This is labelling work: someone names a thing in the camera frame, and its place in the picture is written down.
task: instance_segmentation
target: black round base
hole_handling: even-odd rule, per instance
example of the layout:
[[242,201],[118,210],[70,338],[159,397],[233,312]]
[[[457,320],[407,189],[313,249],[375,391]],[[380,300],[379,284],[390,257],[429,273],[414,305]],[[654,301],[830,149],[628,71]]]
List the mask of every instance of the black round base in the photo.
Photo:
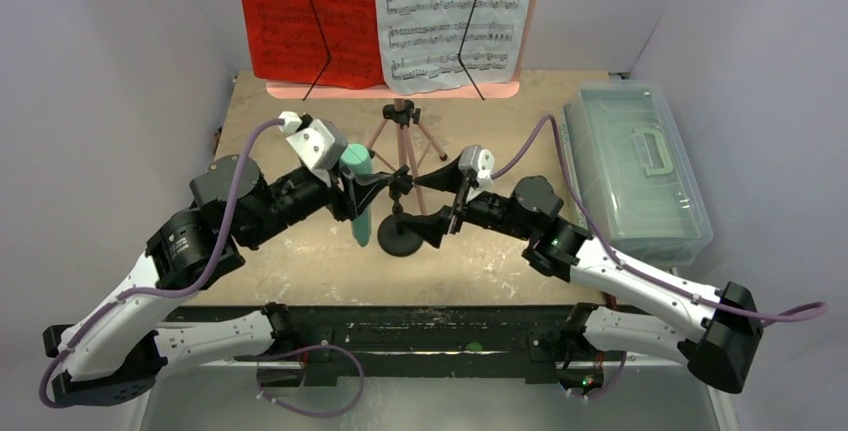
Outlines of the black round base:
[[398,233],[395,217],[390,214],[377,228],[377,242],[387,254],[403,258],[418,251],[424,240],[412,231]]

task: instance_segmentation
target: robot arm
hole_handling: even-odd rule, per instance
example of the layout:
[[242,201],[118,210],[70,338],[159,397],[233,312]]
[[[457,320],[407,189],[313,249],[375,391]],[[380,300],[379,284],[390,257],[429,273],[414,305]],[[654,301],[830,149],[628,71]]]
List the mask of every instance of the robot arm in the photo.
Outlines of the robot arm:
[[[291,134],[288,141],[302,165],[268,183],[256,162],[242,158],[247,161],[238,176],[229,236],[201,290],[244,265],[236,243],[257,249],[323,207],[339,221],[353,220],[393,180],[409,179],[405,168],[394,175],[355,177],[339,166],[347,141],[332,123],[289,112],[281,118],[280,130]],[[173,297],[173,291],[192,286],[212,258],[238,159],[220,158],[191,181],[192,205],[174,214],[148,240],[132,271],[85,319],[44,331],[48,356],[59,357],[58,375],[52,380],[55,405],[120,404],[143,394],[157,377],[187,366],[299,345],[281,305],[232,321],[154,330],[199,292]],[[150,291],[122,298],[133,288]],[[93,316],[95,324],[74,342]]]
[[[559,216],[563,200],[541,176],[521,179],[509,197],[483,191],[479,179],[489,169],[470,156],[491,155],[479,146],[466,148],[448,166],[419,177],[415,184],[456,193],[453,206],[429,216],[404,215],[398,225],[439,247],[446,234],[466,222],[527,241],[522,252],[530,266],[545,276],[580,283],[612,294],[646,315],[619,313],[596,305],[578,305],[570,317],[577,341],[601,351],[650,354],[686,364],[701,381],[727,392],[740,392],[763,328],[743,318],[687,300],[666,288],[622,270],[606,254],[599,239]],[[723,290],[684,280],[617,253],[655,281],[690,291],[711,302],[756,311],[751,293],[729,283]]]

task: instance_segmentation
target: container lid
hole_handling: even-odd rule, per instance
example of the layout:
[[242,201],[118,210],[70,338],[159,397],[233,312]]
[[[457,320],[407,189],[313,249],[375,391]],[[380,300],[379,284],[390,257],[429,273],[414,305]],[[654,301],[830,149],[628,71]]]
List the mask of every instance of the container lid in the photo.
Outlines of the container lid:
[[638,81],[584,83],[580,99],[604,183],[609,238],[638,248],[654,247],[657,239],[665,246],[668,240],[703,241],[697,253],[712,239],[712,230],[659,87]]

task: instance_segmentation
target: box handle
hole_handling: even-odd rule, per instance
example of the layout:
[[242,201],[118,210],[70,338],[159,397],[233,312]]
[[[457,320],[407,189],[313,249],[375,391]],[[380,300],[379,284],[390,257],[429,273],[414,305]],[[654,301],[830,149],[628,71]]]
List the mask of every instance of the box handle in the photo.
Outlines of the box handle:
[[636,134],[642,134],[643,136],[650,134],[654,137],[654,141],[657,143],[657,153],[659,153],[660,161],[662,161],[662,167],[652,168],[650,166],[645,166],[645,173],[648,176],[660,176],[674,171],[674,162],[671,159],[671,153],[668,151],[668,143],[666,143],[665,136],[662,134],[662,131],[651,128],[634,128],[633,132]]

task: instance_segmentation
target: teal cylinder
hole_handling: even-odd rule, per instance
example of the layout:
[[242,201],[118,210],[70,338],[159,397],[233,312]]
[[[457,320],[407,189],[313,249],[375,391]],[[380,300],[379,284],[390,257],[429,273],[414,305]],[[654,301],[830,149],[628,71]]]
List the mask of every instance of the teal cylinder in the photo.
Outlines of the teal cylinder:
[[[356,175],[372,173],[371,154],[368,153],[368,148],[361,144],[349,144],[342,153],[341,163]],[[371,206],[350,223],[350,228],[353,238],[364,248],[371,239]]]

